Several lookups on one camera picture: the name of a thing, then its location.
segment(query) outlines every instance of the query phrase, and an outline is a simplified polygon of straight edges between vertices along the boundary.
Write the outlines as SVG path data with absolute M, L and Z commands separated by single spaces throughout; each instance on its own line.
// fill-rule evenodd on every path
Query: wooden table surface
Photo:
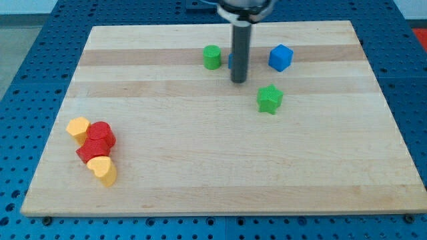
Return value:
M 248 80 L 230 81 L 230 25 L 94 27 L 21 211 L 27 216 L 427 212 L 427 192 L 349 21 L 254 26 Z M 290 68 L 268 66 L 278 44 Z M 223 65 L 203 67 L 206 45 Z M 285 95 L 258 113 L 259 87 Z M 105 188 L 65 132 L 110 123 Z

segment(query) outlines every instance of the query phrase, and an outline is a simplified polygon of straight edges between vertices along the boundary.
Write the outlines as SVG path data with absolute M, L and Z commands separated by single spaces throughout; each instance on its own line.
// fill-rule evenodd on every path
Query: yellow heart-shaped block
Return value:
M 97 177 L 104 186 L 109 187 L 115 183 L 117 179 L 117 169 L 111 158 L 107 156 L 94 157 L 87 162 L 86 166 L 93 171 L 95 177 Z

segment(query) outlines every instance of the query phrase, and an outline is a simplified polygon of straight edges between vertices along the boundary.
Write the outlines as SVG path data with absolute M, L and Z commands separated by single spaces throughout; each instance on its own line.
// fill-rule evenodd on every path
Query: green star-shaped block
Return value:
M 283 92 L 276 89 L 274 85 L 260 87 L 258 89 L 257 102 L 260 106 L 259 112 L 276 114 L 276 109 L 282 104 Z

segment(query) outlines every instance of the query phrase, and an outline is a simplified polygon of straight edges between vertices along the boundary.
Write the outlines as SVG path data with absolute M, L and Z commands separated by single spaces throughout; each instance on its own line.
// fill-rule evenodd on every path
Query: blue block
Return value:
M 231 69 L 233 67 L 233 53 L 230 53 L 228 55 L 228 69 Z
M 291 65 L 294 52 L 282 44 L 270 51 L 268 65 L 281 72 Z

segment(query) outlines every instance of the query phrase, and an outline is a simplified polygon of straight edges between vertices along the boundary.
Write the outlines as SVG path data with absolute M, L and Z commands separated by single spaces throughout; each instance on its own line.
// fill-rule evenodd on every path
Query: red block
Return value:
M 106 122 L 96 122 L 87 130 L 87 137 L 92 140 L 104 139 L 109 147 L 113 147 L 115 144 L 115 137 L 113 131 Z
M 413 29 L 416 37 L 427 52 L 427 29 Z
M 92 140 L 87 138 L 83 146 L 76 153 L 86 164 L 90 159 L 100 156 L 108 156 L 110 147 L 104 139 Z

